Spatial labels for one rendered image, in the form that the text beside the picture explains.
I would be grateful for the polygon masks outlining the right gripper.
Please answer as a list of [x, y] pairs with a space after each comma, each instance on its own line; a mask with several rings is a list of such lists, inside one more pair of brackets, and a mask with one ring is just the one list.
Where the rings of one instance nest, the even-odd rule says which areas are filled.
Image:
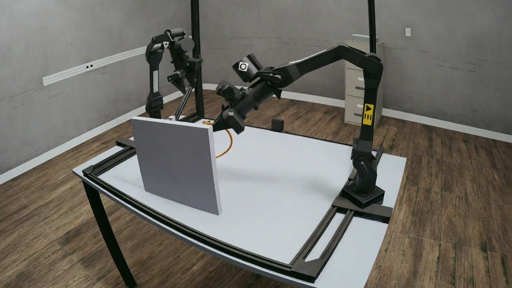
[[[185, 77], [191, 87], [194, 89], [195, 86], [195, 74], [198, 71], [194, 68], [187, 68], [186, 70], [183, 70], [182, 67], [182, 60], [184, 57], [187, 59], [186, 54], [178, 55], [177, 57], [172, 58], [171, 63], [174, 64], [174, 73], [171, 73], [168, 75], [168, 82], [172, 83], [175, 87], [177, 87], [178, 90], [181, 91], [184, 95], [186, 94], [186, 87], [185, 87]], [[176, 72], [175, 72], [176, 71]], [[186, 73], [186, 74], [185, 74]], [[183, 77], [184, 76], [184, 77]]]

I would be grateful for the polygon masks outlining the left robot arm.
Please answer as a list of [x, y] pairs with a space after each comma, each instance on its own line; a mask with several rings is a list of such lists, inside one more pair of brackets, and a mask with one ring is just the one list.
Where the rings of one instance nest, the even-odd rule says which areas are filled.
[[[235, 63], [232, 68], [245, 83], [251, 83], [257, 77], [260, 77], [248, 89], [256, 100], [263, 104], [264, 101], [274, 96], [274, 94], [280, 100], [282, 89], [306, 73], [339, 60], [347, 60], [363, 69], [365, 93], [361, 130], [360, 136], [358, 138], [354, 137], [350, 159], [353, 159], [353, 167], [357, 169], [354, 186], [351, 189], [365, 198], [378, 191], [378, 188], [375, 187], [377, 159], [372, 154], [372, 133], [377, 91], [383, 73], [383, 63], [379, 55], [372, 52], [366, 53], [345, 43], [340, 43], [304, 60], [280, 64], [277, 67], [265, 67], [265, 69], [255, 58], [254, 54], [249, 54]], [[244, 96], [243, 89], [243, 87], [238, 89], [227, 81], [221, 80], [216, 87], [215, 93], [230, 100], [229, 104], [234, 106]]]

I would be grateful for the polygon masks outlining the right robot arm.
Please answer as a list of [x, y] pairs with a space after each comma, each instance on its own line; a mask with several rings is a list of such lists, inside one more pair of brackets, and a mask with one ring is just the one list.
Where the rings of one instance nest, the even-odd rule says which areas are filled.
[[[172, 58], [189, 52], [194, 48], [194, 41], [188, 37], [182, 27], [169, 28], [163, 34], [154, 36], [146, 48], [146, 60], [150, 65], [150, 93], [146, 103], [146, 112], [150, 118], [160, 120], [162, 119], [160, 110], [163, 110], [164, 101], [159, 93], [159, 64], [164, 53], [164, 41], [169, 42], [168, 49]], [[161, 43], [161, 47], [154, 47], [155, 44], [159, 43]], [[184, 57], [182, 60], [182, 67], [183, 70], [187, 68], [198, 69], [201, 67], [202, 62], [201, 55], [197, 55], [195, 58], [190, 58], [187, 55], [187, 59]]]

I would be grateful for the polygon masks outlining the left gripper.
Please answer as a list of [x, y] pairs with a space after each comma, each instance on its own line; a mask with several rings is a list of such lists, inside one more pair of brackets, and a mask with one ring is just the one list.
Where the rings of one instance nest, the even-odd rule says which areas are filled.
[[234, 106], [230, 106], [229, 100], [223, 97], [223, 100], [227, 100], [228, 103], [222, 104], [221, 113], [212, 124], [213, 132], [232, 128], [239, 135], [244, 131], [246, 115], [253, 110], [258, 110], [258, 106], [261, 104], [248, 88], [243, 90], [244, 96]]

